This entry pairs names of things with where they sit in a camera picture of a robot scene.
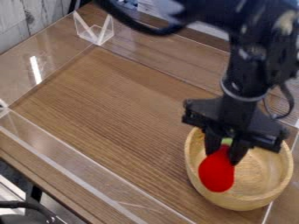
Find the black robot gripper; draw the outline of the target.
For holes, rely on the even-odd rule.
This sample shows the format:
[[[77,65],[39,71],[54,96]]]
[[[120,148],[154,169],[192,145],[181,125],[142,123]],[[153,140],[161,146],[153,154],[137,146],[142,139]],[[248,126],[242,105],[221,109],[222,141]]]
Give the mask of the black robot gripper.
[[[232,138],[228,160],[237,165],[253,147],[278,152],[288,131],[257,108],[254,103],[241,103],[225,97],[186,99],[181,121],[204,133],[205,154],[220,148],[222,138]]]

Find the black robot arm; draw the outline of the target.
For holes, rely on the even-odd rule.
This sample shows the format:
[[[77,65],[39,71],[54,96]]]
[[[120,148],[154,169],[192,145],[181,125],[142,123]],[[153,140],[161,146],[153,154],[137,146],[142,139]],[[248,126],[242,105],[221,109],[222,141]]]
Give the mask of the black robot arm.
[[[286,138],[276,122],[288,114],[258,109],[268,90],[278,88],[294,106],[285,83],[299,72],[297,0],[153,0],[168,25],[153,28],[126,14],[113,0],[95,5],[130,29],[152,36],[169,36],[193,22],[202,22],[228,34],[228,68],[220,79],[222,95],[184,101],[181,121],[205,134],[205,153],[212,154],[222,138],[232,139],[228,161],[236,165],[248,150],[260,147],[278,152]]]

